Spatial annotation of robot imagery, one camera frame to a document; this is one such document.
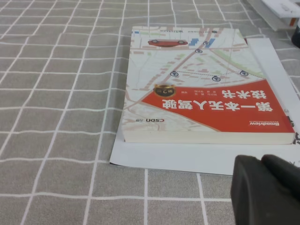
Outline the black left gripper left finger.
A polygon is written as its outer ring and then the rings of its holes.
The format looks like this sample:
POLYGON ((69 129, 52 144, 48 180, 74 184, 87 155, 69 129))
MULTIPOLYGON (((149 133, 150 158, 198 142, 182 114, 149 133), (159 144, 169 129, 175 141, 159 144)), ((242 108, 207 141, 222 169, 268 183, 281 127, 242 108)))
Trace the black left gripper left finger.
POLYGON ((238 155, 231 186, 237 225, 298 225, 300 201, 282 186, 261 159, 238 155))

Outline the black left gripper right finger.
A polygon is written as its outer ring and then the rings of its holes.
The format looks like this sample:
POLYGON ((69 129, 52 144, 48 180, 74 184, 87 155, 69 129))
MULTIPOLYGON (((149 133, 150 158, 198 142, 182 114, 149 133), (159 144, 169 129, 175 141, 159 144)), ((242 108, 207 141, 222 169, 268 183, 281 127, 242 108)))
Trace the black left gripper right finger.
POLYGON ((300 169, 294 164, 275 155, 264 155, 261 159, 264 166, 277 181, 300 200, 300 169))

